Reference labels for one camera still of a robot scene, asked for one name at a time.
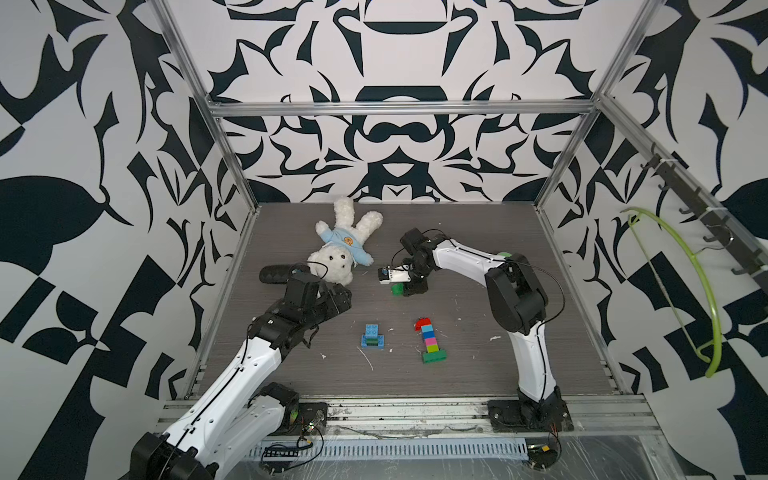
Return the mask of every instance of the table surface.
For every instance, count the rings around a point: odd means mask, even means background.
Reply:
[[[439,228],[458,242],[486,252],[519,252],[532,265],[552,273],[565,289],[564,312],[546,328],[551,369],[564,395],[610,393],[612,388],[574,304],[550,244],[526,204],[356,204],[356,218],[380,211],[384,224],[366,242],[375,262],[358,266],[348,288],[353,307],[325,322],[312,349],[298,346],[268,381],[280,382],[302,396],[509,396],[515,395],[518,370],[508,334],[494,320],[485,288],[455,272],[429,277],[423,295],[393,296],[379,284],[376,269],[401,247],[413,227]],[[246,327],[284,293],[282,285],[259,281],[263,266],[305,260],[323,242],[315,223],[333,225],[329,204],[264,204],[224,310],[201,382],[204,391],[242,345]],[[558,285],[537,272],[549,296],[547,311],[561,307]],[[423,339],[414,331],[429,317],[447,360],[424,365]],[[366,324],[379,325],[385,348],[361,349]]]

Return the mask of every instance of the stacked toy blocks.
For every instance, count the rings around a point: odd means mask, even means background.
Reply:
[[[380,349],[384,348],[384,335],[379,335],[378,325],[366,325],[366,333],[360,339],[360,346],[362,348],[368,346],[378,346]]]
[[[445,350],[440,350],[437,347],[437,339],[435,338],[435,329],[432,328],[432,321],[428,318],[421,318],[416,322],[415,329],[418,332],[421,330],[424,337],[424,344],[427,345],[426,353],[422,354],[422,361],[424,363],[440,362],[448,357],[448,353]]]

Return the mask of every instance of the blue shirt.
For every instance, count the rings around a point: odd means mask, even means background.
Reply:
[[[344,247],[352,254],[352,258],[360,265],[368,266],[373,263],[373,257],[371,257],[360,246],[360,242],[348,231],[343,228],[334,228],[333,230],[326,230],[320,235],[320,239],[326,244],[338,245]]]

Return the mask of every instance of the red toy block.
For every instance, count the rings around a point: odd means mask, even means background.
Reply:
[[[422,325],[432,325],[432,322],[428,318],[420,318],[415,325],[415,329],[417,332],[422,329]]]

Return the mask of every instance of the blue toy block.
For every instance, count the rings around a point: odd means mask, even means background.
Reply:
[[[368,345],[366,343],[366,336],[365,335],[360,336],[360,346],[362,348],[364,348],[364,349],[368,348],[369,346],[371,346],[371,345]],[[379,344],[376,345],[376,346],[378,348],[380,348],[380,349],[384,348],[384,335],[379,335]]]
[[[375,339],[377,336],[379,336],[379,326],[366,325],[366,337],[370,339]]]

